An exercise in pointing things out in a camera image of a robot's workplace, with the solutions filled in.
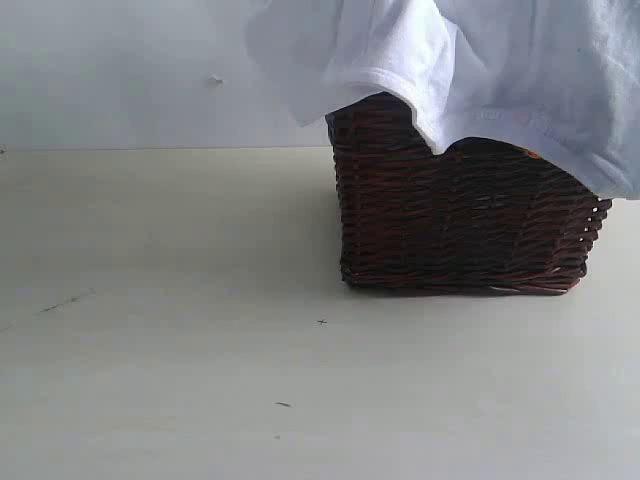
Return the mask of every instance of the table surface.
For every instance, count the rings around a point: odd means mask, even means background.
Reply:
[[[339,279],[330,152],[0,157],[0,478],[640,476],[640,203],[558,298]]]

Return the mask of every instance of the wall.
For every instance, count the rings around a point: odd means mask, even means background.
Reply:
[[[9,150],[326,142],[320,122],[295,125],[247,57],[260,0],[0,1]]]

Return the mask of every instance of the woven basket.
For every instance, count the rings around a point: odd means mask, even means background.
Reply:
[[[480,138],[433,155],[389,94],[327,123],[348,284],[558,295],[586,275],[611,201],[563,170]]]

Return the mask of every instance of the dark mark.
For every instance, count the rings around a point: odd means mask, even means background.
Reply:
[[[96,293],[95,290],[92,288],[91,290],[89,290],[86,293],[83,293],[82,295],[78,295],[76,297],[71,297],[70,299],[65,300],[62,303],[58,303],[57,305],[53,305],[51,307],[45,308],[44,310],[40,310],[40,313],[51,312],[52,310],[56,310],[57,308],[64,307],[65,305],[70,305],[72,303],[79,302],[83,298],[88,297],[89,295],[94,295],[95,293]]]

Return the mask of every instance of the white towel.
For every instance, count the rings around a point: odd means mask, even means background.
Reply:
[[[388,91],[435,153],[492,138],[640,198],[639,0],[271,0],[246,33],[303,125]]]

